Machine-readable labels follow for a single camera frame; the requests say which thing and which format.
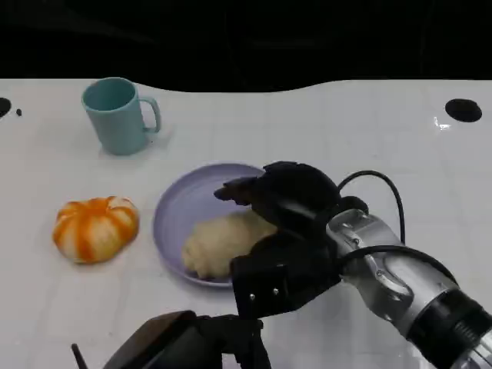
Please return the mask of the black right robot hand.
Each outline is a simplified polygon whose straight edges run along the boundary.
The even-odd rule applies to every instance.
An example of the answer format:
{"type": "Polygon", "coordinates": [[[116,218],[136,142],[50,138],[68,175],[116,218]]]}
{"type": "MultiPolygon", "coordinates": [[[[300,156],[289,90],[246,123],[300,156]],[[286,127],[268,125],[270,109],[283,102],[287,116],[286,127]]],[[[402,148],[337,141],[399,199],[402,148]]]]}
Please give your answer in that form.
{"type": "Polygon", "coordinates": [[[330,242],[319,218],[341,201],[336,184],[322,171],[306,164],[278,161],[257,177],[225,182],[214,192],[221,201],[248,206],[277,230],[256,242],[252,251],[231,262],[239,267],[308,264],[329,268],[330,242]]]}

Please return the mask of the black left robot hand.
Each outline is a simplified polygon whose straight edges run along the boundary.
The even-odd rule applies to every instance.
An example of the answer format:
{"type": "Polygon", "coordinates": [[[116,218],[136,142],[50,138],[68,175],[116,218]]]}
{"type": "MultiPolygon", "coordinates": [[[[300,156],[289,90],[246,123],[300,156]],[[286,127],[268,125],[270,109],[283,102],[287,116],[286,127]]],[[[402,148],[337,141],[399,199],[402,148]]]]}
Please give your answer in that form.
{"type": "Polygon", "coordinates": [[[241,368],[270,368],[262,321],[237,315],[198,316],[177,311],[143,323],[106,368],[222,368],[231,354],[241,368]]]}

